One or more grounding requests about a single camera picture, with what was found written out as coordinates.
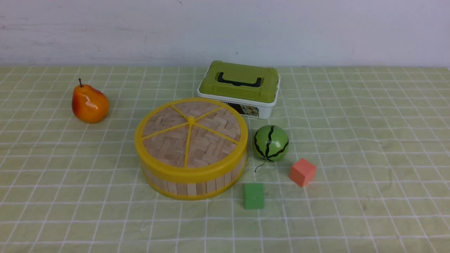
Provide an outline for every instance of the orange foam cube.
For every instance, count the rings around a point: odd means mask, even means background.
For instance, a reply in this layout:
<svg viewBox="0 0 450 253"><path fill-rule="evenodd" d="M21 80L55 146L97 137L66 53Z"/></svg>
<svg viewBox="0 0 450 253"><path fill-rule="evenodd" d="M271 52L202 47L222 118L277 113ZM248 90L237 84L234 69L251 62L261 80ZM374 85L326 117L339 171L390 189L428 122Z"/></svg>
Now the orange foam cube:
<svg viewBox="0 0 450 253"><path fill-rule="evenodd" d="M298 186L304 187L314 179L315 171L315 165L302 158L292 165L289 178Z"/></svg>

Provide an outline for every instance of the storage box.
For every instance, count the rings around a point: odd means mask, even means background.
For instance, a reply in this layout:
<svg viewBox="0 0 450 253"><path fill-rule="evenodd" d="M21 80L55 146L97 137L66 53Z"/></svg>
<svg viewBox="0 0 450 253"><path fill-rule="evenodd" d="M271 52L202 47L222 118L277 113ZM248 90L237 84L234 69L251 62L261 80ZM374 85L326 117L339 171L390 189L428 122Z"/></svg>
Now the storage box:
<svg viewBox="0 0 450 253"><path fill-rule="evenodd" d="M197 89L247 117L267 119L278 98L280 76L275 68L214 61Z"/></svg>

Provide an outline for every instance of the white wall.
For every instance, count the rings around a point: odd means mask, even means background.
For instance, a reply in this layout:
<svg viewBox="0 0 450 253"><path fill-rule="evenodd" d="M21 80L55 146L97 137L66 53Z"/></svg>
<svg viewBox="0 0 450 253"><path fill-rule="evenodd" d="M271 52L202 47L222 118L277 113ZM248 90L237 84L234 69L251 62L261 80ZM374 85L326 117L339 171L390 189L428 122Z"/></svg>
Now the white wall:
<svg viewBox="0 0 450 253"><path fill-rule="evenodd" d="M450 0L0 0L0 64L450 66Z"/></svg>

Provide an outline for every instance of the label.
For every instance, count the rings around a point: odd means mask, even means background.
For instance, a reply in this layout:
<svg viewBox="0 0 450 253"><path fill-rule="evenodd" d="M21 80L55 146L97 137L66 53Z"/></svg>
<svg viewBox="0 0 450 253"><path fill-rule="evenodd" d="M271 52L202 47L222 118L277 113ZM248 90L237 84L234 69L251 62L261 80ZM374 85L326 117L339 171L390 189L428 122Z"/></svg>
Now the label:
<svg viewBox="0 0 450 253"><path fill-rule="evenodd" d="M224 102L224 103L231 106L233 109L235 109L241 115L259 117L259 109L256 106L234 104L234 103L228 103L228 102Z"/></svg>

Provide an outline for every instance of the yellow spoke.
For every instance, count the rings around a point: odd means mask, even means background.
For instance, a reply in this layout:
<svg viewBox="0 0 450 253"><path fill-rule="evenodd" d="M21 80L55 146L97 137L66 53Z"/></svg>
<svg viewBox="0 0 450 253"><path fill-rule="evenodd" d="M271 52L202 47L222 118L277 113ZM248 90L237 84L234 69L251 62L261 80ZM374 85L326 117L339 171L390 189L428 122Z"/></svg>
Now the yellow spoke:
<svg viewBox="0 0 450 253"><path fill-rule="evenodd" d="M188 119L188 117L182 111L180 111L180 109L178 109L174 105L171 105L170 107L172 107L175 111L177 111L179 114L181 114L181 116L183 116L185 119Z"/></svg>
<svg viewBox="0 0 450 253"><path fill-rule="evenodd" d="M173 127L169 127L169 128L163 129L163 130L158 131L158 132L156 132L156 133L153 133L153 134L150 134L150 135L148 135L148 136L142 137L142 140L145 140L145 139L148 139L148 138L152 138L152 137L155 136L155 135L159 135L159 134L162 134L162 133L164 133L164 132L167 132L167 131L170 131L170 130L174 130L174 129L178 128L178 127L184 127L184 126L186 126L187 124L188 124L188 123L186 122L186 123L183 123L183 124L179 124L179 125L177 125L177 126L173 126Z"/></svg>
<svg viewBox="0 0 450 253"><path fill-rule="evenodd" d="M222 109L222 108L223 108L223 107L220 106L220 107L218 107L218 108L216 108L216 109L214 109L214 110L212 110L212 111L210 111L210 112L207 112L207 113L205 113L204 115L202 115L202 116L196 118L195 121L197 122L197 121L201 120L202 118L208 116L209 114L215 113L216 111L218 111L218 110L220 110L220 109Z"/></svg>
<svg viewBox="0 0 450 253"><path fill-rule="evenodd" d="M188 166L189 142L191 140L192 125L189 125L188 139L186 140L186 152L184 154L184 167Z"/></svg>
<svg viewBox="0 0 450 253"><path fill-rule="evenodd" d="M217 132L217 131L215 131L215 130L212 130L211 128L207 128L207 127L202 126L202 125L200 125L200 124L195 124L195 125L198 126L198 127L200 127L200 128L203 128L203 129L205 129L205 130L207 130L207 131L211 131L211 132L213 132L214 134L216 134L216 135L218 135L218 136L220 136L220 137L222 137L222 138L224 138L224 139L227 139L227 140L233 142L233 143L236 144L236 145L238 144L237 141L235 141L235 140L231 139L230 137L228 137L228 136L226 136L226 135L224 135L224 134L221 134L221 133L219 133L219 132Z"/></svg>

